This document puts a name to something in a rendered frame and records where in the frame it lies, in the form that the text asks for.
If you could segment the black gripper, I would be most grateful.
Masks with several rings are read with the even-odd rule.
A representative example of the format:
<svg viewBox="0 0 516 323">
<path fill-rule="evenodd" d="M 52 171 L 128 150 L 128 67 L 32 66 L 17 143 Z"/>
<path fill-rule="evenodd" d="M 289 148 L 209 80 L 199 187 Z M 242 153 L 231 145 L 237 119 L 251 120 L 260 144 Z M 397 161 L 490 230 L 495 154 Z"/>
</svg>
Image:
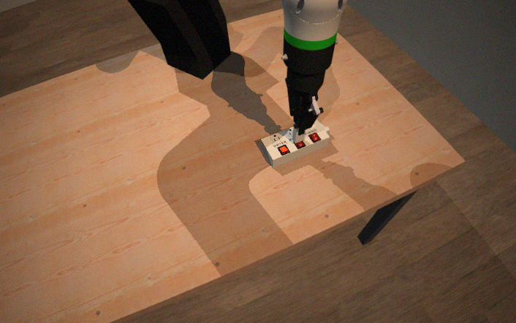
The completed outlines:
<svg viewBox="0 0 516 323">
<path fill-rule="evenodd" d="M 303 75 L 287 68 L 285 81 L 289 99 L 289 112 L 294 121 L 292 134 L 294 143 L 305 139 L 306 129 L 311 128 L 319 114 L 324 112 L 322 107 L 319 107 L 316 103 L 318 90 L 322 87 L 324 78 L 325 71 L 315 75 Z"/>
</svg>

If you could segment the beige power strip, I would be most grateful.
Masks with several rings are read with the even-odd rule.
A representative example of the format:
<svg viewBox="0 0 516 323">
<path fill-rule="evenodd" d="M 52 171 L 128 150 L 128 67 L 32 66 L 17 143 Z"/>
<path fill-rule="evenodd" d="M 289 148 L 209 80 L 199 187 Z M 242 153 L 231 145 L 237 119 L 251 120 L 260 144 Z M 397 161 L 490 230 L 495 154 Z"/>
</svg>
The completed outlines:
<svg viewBox="0 0 516 323">
<path fill-rule="evenodd" d="M 316 119 L 313 126 L 306 130 L 303 141 L 294 143 L 292 140 L 293 127 L 291 127 L 262 138 L 261 146 L 268 161 L 274 168 L 326 147 L 330 139 L 329 133 L 330 129 L 327 126 L 323 126 Z"/>
</svg>

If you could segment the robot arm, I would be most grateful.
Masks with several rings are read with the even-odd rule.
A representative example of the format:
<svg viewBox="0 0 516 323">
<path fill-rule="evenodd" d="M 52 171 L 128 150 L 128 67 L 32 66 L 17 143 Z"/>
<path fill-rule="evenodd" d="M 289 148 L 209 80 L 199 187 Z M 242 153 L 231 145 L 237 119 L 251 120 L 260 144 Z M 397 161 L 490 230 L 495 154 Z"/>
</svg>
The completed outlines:
<svg viewBox="0 0 516 323">
<path fill-rule="evenodd" d="M 348 0 L 281 0 L 284 11 L 285 65 L 315 75 L 333 60 L 337 32 Z"/>
</svg>

